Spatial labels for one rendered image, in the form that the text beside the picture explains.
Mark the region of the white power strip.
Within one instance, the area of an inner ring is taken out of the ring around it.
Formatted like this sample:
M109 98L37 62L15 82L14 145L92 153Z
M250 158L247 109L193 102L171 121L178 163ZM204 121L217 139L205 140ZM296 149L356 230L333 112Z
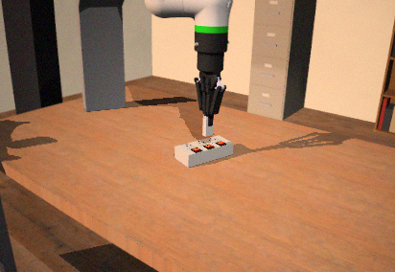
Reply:
M220 135L174 147L174 158L190 168L233 154L232 142Z

